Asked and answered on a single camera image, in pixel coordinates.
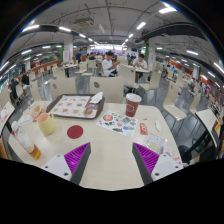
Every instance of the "paper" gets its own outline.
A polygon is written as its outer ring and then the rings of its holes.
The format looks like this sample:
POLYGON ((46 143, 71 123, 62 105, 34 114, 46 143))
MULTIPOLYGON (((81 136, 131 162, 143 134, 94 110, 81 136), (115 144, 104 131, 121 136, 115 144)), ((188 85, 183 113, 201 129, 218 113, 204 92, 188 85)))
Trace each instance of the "paper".
POLYGON ((155 135, 152 132, 149 132, 149 134, 145 138, 143 146, 160 155, 163 151, 166 150, 166 143, 167 139, 155 135))
POLYGON ((86 105, 90 96, 63 96, 52 108, 51 113, 67 117, 87 117, 94 118, 97 110, 88 109, 86 105))
POLYGON ((138 120, 126 115, 120 115, 113 111, 106 111, 97 121, 96 125, 119 134, 134 137, 138 120))
POLYGON ((31 116, 30 115, 25 115, 25 116, 22 116, 20 119, 19 119, 19 124, 22 124, 26 121, 29 121, 31 119, 31 116))
POLYGON ((99 92, 91 98, 90 103, 94 103, 94 104, 99 103, 100 100, 102 100, 102 98, 103 98, 103 92, 99 92))

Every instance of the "floor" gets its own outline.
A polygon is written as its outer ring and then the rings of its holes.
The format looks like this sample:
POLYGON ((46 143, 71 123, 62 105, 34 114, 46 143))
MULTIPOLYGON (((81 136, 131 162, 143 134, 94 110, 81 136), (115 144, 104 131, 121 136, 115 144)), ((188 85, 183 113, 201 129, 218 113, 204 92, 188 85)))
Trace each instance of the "floor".
MULTIPOLYGON (((75 74, 75 68, 70 69, 70 77, 77 77, 76 78, 76 88, 78 93, 80 94, 84 94, 84 93, 89 93, 89 86, 88 85, 84 85, 82 83, 82 78, 79 77, 79 75, 77 76, 77 74, 75 74)), ((95 76, 99 76, 97 69, 94 70, 94 75, 95 76)), ((147 76, 147 74, 145 74, 142 78, 141 78, 141 82, 144 82, 145 77, 147 76)), ((52 73, 50 74, 46 74, 45 76, 43 76, 44 82, 50 79, 54 79, 52 73)), ((45 100, 52 100, 51 98, 51 94, 50 94, 50 85, 47 84, 45 85, 44 82, 42 82, 42 78, 39 77, 37 78, 38 80, 38 86, 40 89, 40 94, 41 97, 45 100)), ((157 90, 157 99, 156 99, 156 104, 155 106, 162 111, 163 110, 163 101, 165 99, 165 96, 167 94, 168 91, 168 81, 164 78, 160 79, 160 84, 159 84, 159 89, 157 90)), ((183 89, 183 90, 179 90, 181 92, 181 95, 179 95, 175 101, 175 105, 181 109, 184 113, 188 114, 189 112, 189 108, 190 105, 193 101, 193 97, 190 96, 189 92, 187 91, 187 89, 183 89)), ((30 101, 30 103, 33 103, 33 98, 28 90, 28 97, 25 98, 22 102, 22 106, 18 106, 16 107, 16 110, 14 112, 14 114, 12 115, 12 117, 9 119, 9 123, 12 124, 13 121, 18 121, 19 118, 22 116, 23 111, 25 111, 28 108, 28 102, 30 101)), ((124 98, 123 98, 123 103, 126 102, 126 98, 125 98, 125 94, 124 94, 124 98)), ((154 105, 155 103, 155 98, 154 98, 154 91, 147 91, 142 99, 142 102, 140 103, 141 105, 154 105)), ((197 107, 198 111, 201 110, 205 110, 207 109, 207 103, 208 100, 207 98, 203 97, 201 98, 199 105, 197 107)), ((168 126, 170 127, 170 129, 172 128, 173 124, 174 124, 174 118, 172 118, 170 115, 166 116, 165 118, 168 126)), ((197 122, 197 120, 194 117, 191 117, 191 115, 189 114, 188 117, 184 120, 184 123, 180 129, 180 131, 178 132, 179 128, 180 128, 181 122, 176 122, 172 133, 174 136, 174 139, 177 143, 177 146, 180 145, 185 145, 187 147, 191 147, 192 146, 192 138, 199 138, 203 132, 205 131, 203 125, 200 125, 200 122, 197 122)), ((22 162, 18 156, 14 153, 14 151, 11 149, 11 147, 8 144, 8 139, 9 139, 9 131, 7 129, 7 127, 4 128, 3 130, 3 138, 5 141, 5 147, 6 150, 8 152, 8 155, 10 156, 10 159, 14 160, 14 161, 18 161, 18 162, 22 162)), ((192 156, 193 158, 197 155, 196 152, 193 152, 192 156)))

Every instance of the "sign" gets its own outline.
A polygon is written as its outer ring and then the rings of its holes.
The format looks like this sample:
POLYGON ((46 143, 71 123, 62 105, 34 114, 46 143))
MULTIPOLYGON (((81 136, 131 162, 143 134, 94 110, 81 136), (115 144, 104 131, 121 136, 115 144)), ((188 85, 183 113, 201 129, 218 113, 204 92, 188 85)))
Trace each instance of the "sign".
POLYGON ((156 53, 149 52, 149 63, 148 64, 149 65, 154 64, 155 60, 156 60, 156 53))
POLYGON ((63 62, 69 62, 69 51, 63 51, 63 62))

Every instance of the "tray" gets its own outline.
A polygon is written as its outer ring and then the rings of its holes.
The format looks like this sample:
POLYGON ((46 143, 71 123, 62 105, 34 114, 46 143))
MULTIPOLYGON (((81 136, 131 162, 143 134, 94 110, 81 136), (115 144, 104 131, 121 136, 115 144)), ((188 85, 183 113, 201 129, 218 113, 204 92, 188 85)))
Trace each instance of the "tray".
MULTIPOLYGON (((48 107, 46 109, 46 113, 49 113, 53 109, 53 107, 56 106, 56 104, 61 100, 61 98, 63 96, 90 96, 90 97, 93 97, 93 96, 95 96, 95 94, 62 94, 62 95, 58 96, 53 102, 51 102, 48 105, 48 107)), ((91 101, 91 98, 87 102, 85 108, 91 108, 91 109, 97 110, 96 116, 93 117, 93 118, 75 117, 75 116, 63 116, 63 115, 57 115, 57 114, 54 114, 54 116, 55 117, 69 117, 69 118, 93 120, 93 119, 97 118, 99 116, 99 114, 103 111, 105 97, 103 96, 102 100, 98 104, 91 104, 90 101, 91 101)))

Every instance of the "pillar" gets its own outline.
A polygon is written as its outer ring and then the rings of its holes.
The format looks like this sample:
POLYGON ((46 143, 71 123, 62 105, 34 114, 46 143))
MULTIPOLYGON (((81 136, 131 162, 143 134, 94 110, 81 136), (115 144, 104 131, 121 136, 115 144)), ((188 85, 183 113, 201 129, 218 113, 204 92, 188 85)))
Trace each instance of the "pillar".
POLYGON ((195 78, 196 80, 198 80, 198 76, 199 76, 199 67, 194 66, 193 78, 195 78))
POLYGON ((30 60, 26 61, 26 64, 25 64, 25 72, 27 72, 29 69, 31 69, 30 60))
POLYGON ((73 57, 73 36, 66 34, 64 36, 63 62, 67 63, 73 57))
POLYGON ((154 64, 156 60, 156 44, 155 38, 149 39, 149 57, 148 57, 148 66, 154 64))

